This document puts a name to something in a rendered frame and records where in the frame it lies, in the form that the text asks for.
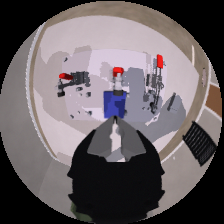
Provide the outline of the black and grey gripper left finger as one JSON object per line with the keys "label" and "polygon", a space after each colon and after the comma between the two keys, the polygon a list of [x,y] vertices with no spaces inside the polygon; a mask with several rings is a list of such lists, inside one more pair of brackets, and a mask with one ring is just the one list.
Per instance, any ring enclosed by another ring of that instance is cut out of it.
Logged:
{"label": "black and grey gripper left finger", "polygon": [[73,154],[71,168],[67,173],[68,177],[73,179],[76,171],[83,165],[99,161],[99,157],[103,156],[106,159],[111,155],[112,139],[110,135],[112,134],[114,123],[115,115],[112,115],[81,141]]}

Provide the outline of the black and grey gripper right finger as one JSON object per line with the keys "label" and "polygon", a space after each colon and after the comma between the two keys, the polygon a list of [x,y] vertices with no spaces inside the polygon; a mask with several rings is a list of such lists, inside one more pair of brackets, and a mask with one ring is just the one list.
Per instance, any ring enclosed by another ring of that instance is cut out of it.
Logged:
{"label": "black and grey gripper right finger", "polygon": [[117,115],[115,115],[115,122],[121,135],[121,154],[124,156],[125,162],[129,161],[132,156],[136,156],[137,161],[146,161],[154,165],[161,176],[165,174],[154,145],[139,130],[133,128]]}

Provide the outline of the toggle clamp with red handle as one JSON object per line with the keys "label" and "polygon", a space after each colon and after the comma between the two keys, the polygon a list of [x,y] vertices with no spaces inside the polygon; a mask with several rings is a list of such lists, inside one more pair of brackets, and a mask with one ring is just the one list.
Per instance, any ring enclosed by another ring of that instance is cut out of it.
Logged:
{"label": "toggle clamp with red handle", "polygon": [[74,84],[75,85],[84,84],[84,72],[76,71],[76,73],[73,73],[73,74],[70,72],[70,75],[66,73],[62,73],[59,75],[59,78],[70,80],[71,83],[63,84],[61,82],[61,79],[58,79],[57,85],[54,87],[55,90],[58,90],[58,93],[57,93],[58,97],[65,96],[65,91],[63,91],[65,87],[73,86]]}
{"label": "toggle clamp with red handle", "polygon": [[[159,75],[157,76],[158,68],[160,69],[159,69]],[[147,80],[146,80],[146,86],[156,89],[154,103],[153,102],[150,103],[150,107],[152,108],[152,111],[159,110],[157,105],[159,101],[160,91],[165,87],[162,83],[162,79],[163,79],[163,76],[161,76],[162,69],[163,69],[163,57],[157,54],[157,66],[156,66],[155,74],[154,75],[147,74]]]}

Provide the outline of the blue plate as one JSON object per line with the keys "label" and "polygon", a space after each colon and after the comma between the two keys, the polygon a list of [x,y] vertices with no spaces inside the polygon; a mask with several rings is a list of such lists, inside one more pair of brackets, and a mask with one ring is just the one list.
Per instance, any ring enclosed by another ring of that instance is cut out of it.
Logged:
{"label": "blue plate", "polygon": [[126,92],[123,91],[123,96],[114,96],[113,91],[104,91],[104,118],[110,118],[112,115],[117,115],[124,119]]}

